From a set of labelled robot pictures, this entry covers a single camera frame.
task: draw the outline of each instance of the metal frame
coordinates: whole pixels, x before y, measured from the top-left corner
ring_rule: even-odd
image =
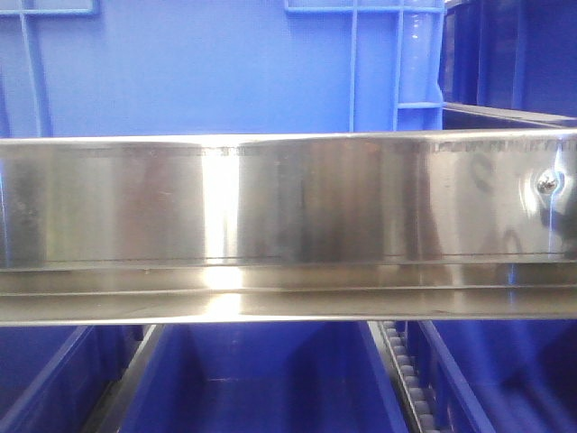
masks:
[[[4,140],[0,324],[577,317],[577,130]]]

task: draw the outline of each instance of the shelf lip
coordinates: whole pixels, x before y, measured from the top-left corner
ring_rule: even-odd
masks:
[[[422,263],[2,272],[0,325],[577,317],[577,263],[518,263],[515,283],[510,267]],[[212,280],[214,269],[224,278]]]
[[[577,315],[577,130],[0,141],[0,323]]]

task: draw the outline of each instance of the blue storage container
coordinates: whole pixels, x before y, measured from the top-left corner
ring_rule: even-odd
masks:
[[[77,432],[142,327],[0,327],[0,432]]]
[[[120,431],[408,433],[354,322],[167,327]]]
[[[4,0],[0,136],[441,128],[443,0]]]
[[[577,431],[577,322],[409,322],[406,335],[437,428]]]
[[[577,115],[577,2],[449,5],[441,68],[447,101]]]

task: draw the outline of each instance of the stainless steel shelf edge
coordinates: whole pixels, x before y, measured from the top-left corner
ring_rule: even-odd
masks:
[[[574,317],[577,130],[0,141],[0,323]]]

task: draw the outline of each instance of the metal rail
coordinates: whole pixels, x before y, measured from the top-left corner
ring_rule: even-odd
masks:
[[[0,323],[577,317],[577,130],[0,142]]]

